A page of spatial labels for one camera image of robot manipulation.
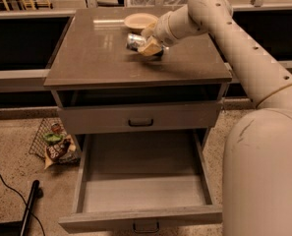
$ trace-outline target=wire mesh basket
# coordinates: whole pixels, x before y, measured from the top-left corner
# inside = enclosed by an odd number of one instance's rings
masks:
[[[48,146],[47,142],[43,138],[45,134],[51,133],[51,127],[54,123],[58,123],[62,129],[64,129],[64,126],[59,118],[44,118],[42,119],[38,130],[36,132],[36,135],[33,139],[33,142],[29,149],[29,154],[35,155],[39,159],[45,161],[45,149]],[[80,157],[78,153],[73,154],[72,157],[69,158],[62,158],[59,159],[57,162],[58,164],[78,164],[80,162]]]

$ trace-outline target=white robotic arm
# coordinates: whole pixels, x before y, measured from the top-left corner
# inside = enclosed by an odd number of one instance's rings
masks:
[[[152,36],[172,46],[207,31],[260,109],[227,138],[224,236],[292,236],[292,75],[233,21],[226,0],[189,0],[160,17]]]

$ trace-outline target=drawer handle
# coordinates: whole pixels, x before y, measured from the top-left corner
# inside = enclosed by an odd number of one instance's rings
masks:
[[[153,230],[138,230],[136,223],[133,224],[133,229],[134,229],[134,232],[138,234],[156,233],[159,231],[159,222],[156,222],[156,228],[154,228]]]
[[[153,119],[144,119],[144,120],[128,120],[128,125],[130,127],[150,127],[154,123]]]

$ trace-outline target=plate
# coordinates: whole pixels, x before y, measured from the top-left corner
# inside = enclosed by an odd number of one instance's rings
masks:
[[[148,13],[136,13],[128,16],[124,20],[124,24],[126,27],[133,30],[143,30],[149,24],[156,22],[157,17]]]

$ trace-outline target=silver can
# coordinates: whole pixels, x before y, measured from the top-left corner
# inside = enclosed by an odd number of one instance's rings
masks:
[[[128,33],[126,43],[127,49],[138,51],[138,47],[143,45],[146,45],[145,37],[133,33]]]

